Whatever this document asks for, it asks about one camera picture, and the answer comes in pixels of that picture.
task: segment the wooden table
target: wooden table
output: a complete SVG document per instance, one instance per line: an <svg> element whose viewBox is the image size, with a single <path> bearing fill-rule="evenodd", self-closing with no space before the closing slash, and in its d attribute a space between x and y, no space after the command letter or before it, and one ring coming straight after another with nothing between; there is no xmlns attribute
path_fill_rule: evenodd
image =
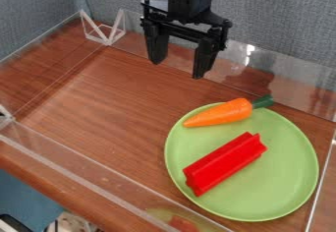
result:
<svg viewBox="0 0 336 232"><path fill-rule="evenodd" d="M128 35L118 47L134 38L134 35ZM172 46L170 51L182 50ZM0 69L0 102L10 112L16 112L17 121L25 126L117 169L130 179L232 230L302 231L313 199L284 218L248 223L210 215L186 200L174 187L164 165L164 143L174 122L201 105L238 96L249 99L256 97L229 87L225 84L228 81L218 81L214 71L208 75L209 80L192 80L185 72L190 72L190 67L178 66L174 61L168 59L165 65L153 66L136 55L112 47L100 47L97 43L82 39L81 26L73 22L40 47ZM260 85L268 85L274 77L249 69L245 72L253 76L242 76L240 80L233 78L229 83L264 93L266 86ZM313 88L290 83L305 90L312 89L309 97L313 103ZM321 112L334 114L334 109L329 107L334 103L334 93L324 91L322 94L326 94L326 99L321 103ZM272 109L290 119L306 134L322 166L334 123L281 104ZM0 144L0 162L2 169L105 231L157 230L5 144ZM314 231L334 230L330 212L334 213L336 205L328 204L336 203L334 176L336 163L330 165L325 179Z"/></svg>

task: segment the orange carrot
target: orange carrot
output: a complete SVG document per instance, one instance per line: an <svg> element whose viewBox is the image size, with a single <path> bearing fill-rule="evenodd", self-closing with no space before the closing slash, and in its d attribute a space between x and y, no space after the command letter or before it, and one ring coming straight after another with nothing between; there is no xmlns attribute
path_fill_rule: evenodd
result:
<svg viewBox="0 0 336 232"><path fill-rule="evenodd" d="M266 95L252 103L245 98L233 99L218 106L202 111L185 122L185 127L200 127L230 123L248 118L252 114L252 109L265 107L273 104L273 98Z"/></svg>

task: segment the wooden surface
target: wooden surface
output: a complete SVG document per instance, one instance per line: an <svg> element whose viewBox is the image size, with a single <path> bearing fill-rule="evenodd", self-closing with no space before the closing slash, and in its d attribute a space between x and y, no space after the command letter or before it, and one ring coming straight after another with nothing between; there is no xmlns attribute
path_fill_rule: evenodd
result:
<svg viewBox="0 0 336 232"><path fill-rule="evenodd" d="M72 24L66 33L61 35L61 44L57 38L50 39L46 48L52 49L53 44L64 46L69 44L66 41L76 42L72 29L77 33L78 27L77 24ZM34 63L50 62L54 58L52 51L40 56L37 49L36 55L30 57L36 60ZM56 65L46 67L38 80L48 77L56 81L61 69L68 69L66 62L58 66L58 62L53 63ZM262 81L268 80L269 77L261 73L258 84L250 83L248 77L244 77L240 83L257 90ZM22 88L20 82L21 79L13 76L5 83L10 89L5 91L1 89L0 97L17 101L12 106L16 110L22 107L28 99L34 98L30 94L28 96L26 93L14 90ZM36 89L45 88L49 80L40 84L25 83L26 90L29 84L33 84ZM116 168L129 178L232 230L302 231L312 199L294 213L274 221L236 222L208 214L194 206L169 179L164 165L164 143L174 122L196 107L238 96L254 98L220 83L209 80L194 81L186 72L168 65L153 66L148 60L106 47L96 51L70 70L66 78L57 80L53 87L49 87L40 97L21 108L17 120L106 166ZM306 134L321 165L334 124L280 104L272 109L292 120ZM70 182L66 177L4 144L0 145L0 162L8 172L106 231L154 231L146 222L120 210L85 187ZM336 190L330 181L325 189L328 202L336 203ZM329 218L326 210L328 206L318 207L316 216L318 219ZM322 226L322 223L316 223L316 231L321 231Z"/></svg>

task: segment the red toy block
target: red toy block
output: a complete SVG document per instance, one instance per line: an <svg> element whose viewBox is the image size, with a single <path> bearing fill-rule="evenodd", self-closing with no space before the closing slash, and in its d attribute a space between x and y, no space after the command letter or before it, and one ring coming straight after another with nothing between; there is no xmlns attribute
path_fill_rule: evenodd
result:
<svg viewBox="0 0 336 232"><path fill-rule="evenodd" d="M253 162L266 147L260 142L260 135L244 133L234 140L216 149L186 168L186 185L198 197L232 174Z"/></svg>

